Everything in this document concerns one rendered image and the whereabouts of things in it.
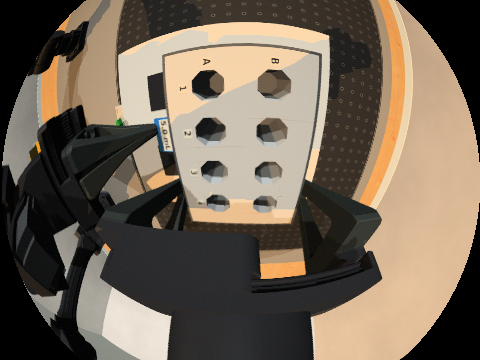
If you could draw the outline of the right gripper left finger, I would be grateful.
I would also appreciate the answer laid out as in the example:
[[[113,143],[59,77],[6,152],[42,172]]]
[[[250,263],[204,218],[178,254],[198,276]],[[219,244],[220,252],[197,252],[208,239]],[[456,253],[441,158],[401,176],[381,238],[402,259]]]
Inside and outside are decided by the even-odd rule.
[[[153,228],[153,217],[176,197],[176,203],[165,229],[183,231],[187,204],[179,178],[108,207],[102,217]]]

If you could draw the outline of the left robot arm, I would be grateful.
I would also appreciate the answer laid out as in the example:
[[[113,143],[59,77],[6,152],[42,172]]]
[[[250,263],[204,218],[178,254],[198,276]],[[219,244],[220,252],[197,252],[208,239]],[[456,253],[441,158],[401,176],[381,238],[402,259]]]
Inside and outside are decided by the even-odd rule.
[[[83,21],[70,33],[55,31],[27,76],[47,71],[57,55],[67,55],[66,63],[70,62],[82,48],[86,24]],[[49,297],[69,289],[53,235],[77,220],[56,189],[41,151],[27,165],[16,186],[9,165],[2,166],[2,204],[11,251],[27,290],[32,295]]]

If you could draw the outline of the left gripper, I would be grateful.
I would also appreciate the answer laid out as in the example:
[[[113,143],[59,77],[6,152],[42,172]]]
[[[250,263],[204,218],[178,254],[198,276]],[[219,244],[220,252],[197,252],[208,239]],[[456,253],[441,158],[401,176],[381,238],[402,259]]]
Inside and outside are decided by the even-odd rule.
[[[52,181],[86,232],[96,227],[105,212],[98,200],[104,185],[131,153],[157,134],[154,123],[87,126],[82,105],[52,117],[38,129]]]

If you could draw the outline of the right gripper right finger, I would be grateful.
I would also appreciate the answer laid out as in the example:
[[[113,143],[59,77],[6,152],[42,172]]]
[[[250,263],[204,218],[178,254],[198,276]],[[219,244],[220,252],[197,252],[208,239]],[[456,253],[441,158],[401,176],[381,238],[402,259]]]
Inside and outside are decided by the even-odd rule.
[[[331,219],[325,238],[314,222],[306,198]],[[364,246],[382,222],[376,209],[307,179],[296,211],[306,274],[322,271],[339,252]]]

